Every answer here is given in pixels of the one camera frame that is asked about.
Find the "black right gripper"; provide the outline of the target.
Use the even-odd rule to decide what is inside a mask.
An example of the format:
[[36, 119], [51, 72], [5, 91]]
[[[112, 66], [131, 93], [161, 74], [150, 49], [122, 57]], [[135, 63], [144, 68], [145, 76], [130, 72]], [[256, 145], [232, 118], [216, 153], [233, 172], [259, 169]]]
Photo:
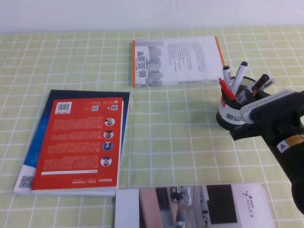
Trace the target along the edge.
[[304, 150], [304, 93], [296, 92], [251, 111], [253, 124], [244, 123], [230, 130], [233, 140], [262, 136], [267, 145], [280, 152]]

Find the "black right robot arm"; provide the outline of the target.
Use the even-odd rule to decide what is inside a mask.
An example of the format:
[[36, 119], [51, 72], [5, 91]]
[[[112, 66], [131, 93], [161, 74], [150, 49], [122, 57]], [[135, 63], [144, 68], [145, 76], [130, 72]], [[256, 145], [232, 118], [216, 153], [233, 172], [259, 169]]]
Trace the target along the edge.
[[294, 203], [304, 211], [304, 93], [283, 90], [240, 109], [244, 124], [233, 140], [261, 136], [291, 182]]

